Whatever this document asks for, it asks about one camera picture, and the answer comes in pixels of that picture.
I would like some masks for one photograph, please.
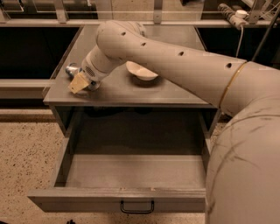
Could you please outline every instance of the white robot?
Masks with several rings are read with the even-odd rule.
[[[280,72],[271,67],[144,37],[138,23],[108,21],[70,89],[98,88],[133,61],[234,118],[213,147],[206,223],[280,223]]]

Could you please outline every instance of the bowl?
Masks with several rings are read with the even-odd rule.
[[[127,61],[126,67],[130,73],[134,74],[139,80],[142,81],[152,81],[158,77],[156,73],[153,73],[149,69],[132,61]]]

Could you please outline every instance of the floor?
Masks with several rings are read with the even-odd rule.
[[[227,123],[222,117],[213,142]],[[27,197],[49,187],[62,133],[50,109],[0,110],[0,221],[6,223],[204,223],[203,213],[44,213]]]

